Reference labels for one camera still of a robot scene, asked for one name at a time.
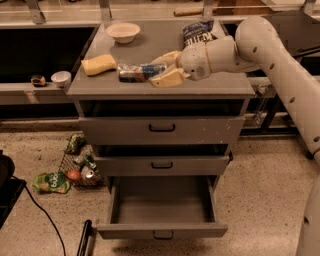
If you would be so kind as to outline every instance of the white bowl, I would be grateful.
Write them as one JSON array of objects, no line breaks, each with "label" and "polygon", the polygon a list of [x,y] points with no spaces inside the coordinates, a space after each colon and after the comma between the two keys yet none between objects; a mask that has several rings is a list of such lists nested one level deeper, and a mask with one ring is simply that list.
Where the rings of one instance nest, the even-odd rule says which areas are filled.
[{"label": "white bowl", "polygon": [[126,44],[134,40],[140,32],[140,27],[133,23],[115,23],[107,27],[106,32],[117,43]]},{"label": "white bowl", "polygon": [[64,88],[71,84],[71,73],[68,71],[59,71],[51,76],[51,81],[54,82],[58,88]]}]

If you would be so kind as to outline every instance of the concrete floor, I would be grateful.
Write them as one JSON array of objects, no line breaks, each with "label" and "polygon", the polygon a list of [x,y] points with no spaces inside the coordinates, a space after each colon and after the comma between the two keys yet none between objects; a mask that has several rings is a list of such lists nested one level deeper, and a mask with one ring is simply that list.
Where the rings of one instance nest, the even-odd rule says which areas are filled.
[{"label": "concrete floor", "polygon": [[[42,172],[55,172],[76,121],[4,122],[0,149],[15,162],[15,175],[27,181]],[[241,137],[234,161],[220,179],[215,197],[220,223],[228,224],[216,239],[103,240],[91,239],[92,255],[228,255],[293,256],[303,211],[320,167],[304,157],[299,136]],[[106,188],[67,194],[39,195],[36,201],[56,223],[68,256],[76,255],[82,227],[106,222],[110,195]],[[0,230],[0,255],[62,255],[59,239],[43,212],[23,191]]]}]

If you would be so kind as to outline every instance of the cabinet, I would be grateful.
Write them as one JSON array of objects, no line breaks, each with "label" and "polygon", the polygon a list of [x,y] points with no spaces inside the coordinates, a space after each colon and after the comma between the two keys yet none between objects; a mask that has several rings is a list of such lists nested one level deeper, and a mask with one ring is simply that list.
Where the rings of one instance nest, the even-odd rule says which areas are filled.
[{"label": "cabinet", "polygon": [[[181,50],[182,28],[195,21],[134,21],[136,40],[119,45],[98,31],[87,58],[147,63]],[[214,190],[230,161],[253,89],[245,74],[217,73],[172,88],[121,83],[117,72],[87,77],[68,91],[111,193],[105,239],[221,237]]]}]

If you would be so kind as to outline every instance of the wire basket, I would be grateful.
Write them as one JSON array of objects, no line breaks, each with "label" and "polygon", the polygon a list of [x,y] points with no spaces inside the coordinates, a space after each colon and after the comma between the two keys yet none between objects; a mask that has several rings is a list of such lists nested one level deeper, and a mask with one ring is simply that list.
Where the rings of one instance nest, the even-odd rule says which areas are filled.
[{"label": "wire basket", "polygon": [[[87,144],[81,148],[81,152],[93,152],[91,145]],[[82,170],[82,166],[77,165],[74,160],[77,158],[79,154],[67,154],[65,153],[59,170],[63,171],[65,174],[68,173],[70,170]],[[104,179],[103,176],[100,175],[99,170],[95,169],[94,170],[94,175],[90,179],[83,179],[81,178],[80,180],[72,180],[69,179],[70,183],[76,187],[76,188],[94,188],[94,187],[100,187],[104,186]]]}]

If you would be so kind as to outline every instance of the black cable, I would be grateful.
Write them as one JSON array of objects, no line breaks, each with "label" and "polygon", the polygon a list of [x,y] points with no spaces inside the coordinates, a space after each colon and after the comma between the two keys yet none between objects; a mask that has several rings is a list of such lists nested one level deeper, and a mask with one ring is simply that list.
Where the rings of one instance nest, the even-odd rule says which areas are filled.
[{"label": "black cable", "polygon": [[[12,176],[12,178],[14,178],[14,179],[16,179],[16,180],[21,180],[21,179],[15,177],[15,176]],[[43,209],[43,208],[36,202],[36,200],[34,200],[34,198],[33,198],[33,196],[31,195],[30,190],[28,189],[26,183],[25,183],[25,186],[24,186],[24,187],[25,187],[25,189],[27,190],[27,192],[28,192],[28,194],[29,194],[32,202],[33,202],[41,211],[43,211],[43,212],[47,215],[48,219],[50,220],[52,226],[53,226],[54,229],[56,230],[57,235],[58,235],[58,237],[59,237],[59,239],[60,239],[60,242],[61,242],[61,245],[62,245],[62,249],[63,249],[63,255],[66,256],[66,249],[65,249],[63,240],[62,240],[62,238],[61,238],[60,232],[59,232],[58,228],[56,227],[56,225],[54,224],[53,220],[51,219],[49,213],[48,213],[45,209]]]}]

